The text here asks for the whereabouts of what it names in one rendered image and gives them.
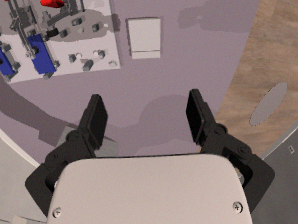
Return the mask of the white fixture plate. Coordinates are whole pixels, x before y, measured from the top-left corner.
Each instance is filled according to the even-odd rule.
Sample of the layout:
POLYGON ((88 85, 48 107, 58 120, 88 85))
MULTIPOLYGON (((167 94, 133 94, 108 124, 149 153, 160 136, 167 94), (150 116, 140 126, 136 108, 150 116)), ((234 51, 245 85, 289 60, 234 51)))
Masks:
MULTIPOLYGON (((27 37, 27 32, 33 29, 35 29, 36 34, 42 33, 43 36, 47 34, 47 29, 42 29, 40 26, 43 21, 43 11, 47 10, 51 17, 59 13, 59 8, 42 6, 40 1, 17 0, 19 7, 31 6, 37 22, 24 29, 27 37)), ((90 71, 85 72, 112 70, 113 68, 109 65, 112 60, 117 62, 117 67, 114 69, 121 68, 110 0, 83 0, 83 4, 85 12, 73 16, 69 15, 55 23, 55 27, 59 32, 66 29, 68 35, 61 38, 58 34, 49 38, 50 40, 46 42, 53 61, 59 61, 60 63, 58 70, 52 76, 83 73, 82 67, 88 60, 93 60, 94 64, 90 71), (77 18, 81 18, 82 23, 72 26, 71 20, 77 18), (92 26, 94 24, 99 24, 97 32, 93 32, 92 26), (83 33, 78 33, 79 28, 83 28, 83 33), (100 53, 103 50, 105 51, 104 59, 100 60, 99 55, 94 56, 95 51, 100 53), (82 54, 81 58, 77 58, 78 53, 82 54), (70 63, 69 57, 74 54, 76 60, 74 63, 70 63)), ((9 50, 9 53, 12 59, 15 63, 19 62, 21 65, 17 70, 18 73, 7 84, 43 78, 44 74, 39 75, 35 71, 32 60, 25 58, 26 50, 21 43, 18 32, 9 28, 12 22, 10 12, 7 1, 0 0, 0 41, 2 45, 10 44, 12 49, 9 50)))

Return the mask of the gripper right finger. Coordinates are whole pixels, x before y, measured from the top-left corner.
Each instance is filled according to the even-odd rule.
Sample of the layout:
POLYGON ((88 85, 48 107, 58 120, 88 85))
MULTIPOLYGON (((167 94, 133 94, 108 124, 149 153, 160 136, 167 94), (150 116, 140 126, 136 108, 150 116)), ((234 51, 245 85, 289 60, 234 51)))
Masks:
POLYGON ((228 134, 226 126, 216 123, 198 89, 189 92, 186 116, 193 141, 202 147, 200 153, 224 156, 244 176, 242 188, 251 215, 272 183, 274 170, 247 144, 228 134))

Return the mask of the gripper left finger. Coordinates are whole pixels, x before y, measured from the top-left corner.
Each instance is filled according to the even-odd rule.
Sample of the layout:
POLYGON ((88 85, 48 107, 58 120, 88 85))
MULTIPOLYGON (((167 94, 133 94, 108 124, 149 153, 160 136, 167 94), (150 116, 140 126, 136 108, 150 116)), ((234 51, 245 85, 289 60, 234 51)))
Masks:
POLYGON ((91 96, 82 118, 77 130, 70 131, 66 141, 51 151, 25 181, 26 189, 46 218, 55 183, 64 167, 78 159, 96 157, 94 151, 102 146, 108 114, 99 94, 91 96))

